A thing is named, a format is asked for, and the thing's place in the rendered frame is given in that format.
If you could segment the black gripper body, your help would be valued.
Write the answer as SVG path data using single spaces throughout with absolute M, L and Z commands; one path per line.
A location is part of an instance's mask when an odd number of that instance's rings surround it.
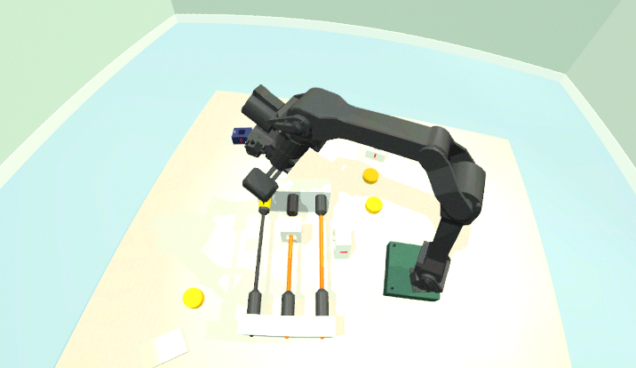
M 273 154 L 270 157 L 270 170 L 265 174 L 259 168 L 253 167 L 249 174 L 243 179 L 242 187 L 248 189 L 256 198 L 263 203 L 268 202 L 274 192 L 279 188 L 275 180 L 282 172 L 288 174 L 301 156 L 287 156 L 277 146 L 277 138 L 271 144 Z M 277 170 L 276 172 L 274 172 Z M 274 176 L 270 177 L 274 173 Z

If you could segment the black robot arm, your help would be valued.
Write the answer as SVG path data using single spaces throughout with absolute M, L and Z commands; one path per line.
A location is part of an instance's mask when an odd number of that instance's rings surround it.
M 450 250 L 461 228 L 480 215 L 486 183 L 486 172 L 446 128 L 358 108 L 321 87 L 285 104 L 260 84 L 241 112 L 256 123 L 244 146 L 250 156 L 268 154 L 269 160 L 276 138 L 287 156 L 301 156 L 308 147 L 318 153 L 327 140 L 344 139 L 418 161 L 439 201 L 441 219 L 433 241 L 424 240 L 409 280 L 413 292 L 443 292 Z

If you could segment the yellow short cylinder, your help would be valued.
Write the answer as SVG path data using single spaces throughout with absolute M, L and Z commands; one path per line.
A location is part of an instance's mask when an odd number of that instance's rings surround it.
M 189 288 L 184 293 L 183 301 L 188 308 L 199 308 L 204 303 L 204 294 L 198 288 Z
M 372 214 L 378 214 L 382 208 L 382 200 L 377 197 L 370 197 L 365 203 L 365 209 Z
M 366 169 L 363 174 L 363 180 L 367 184 L 375 184 L 378 181 L 378 172 L 374 169 Z

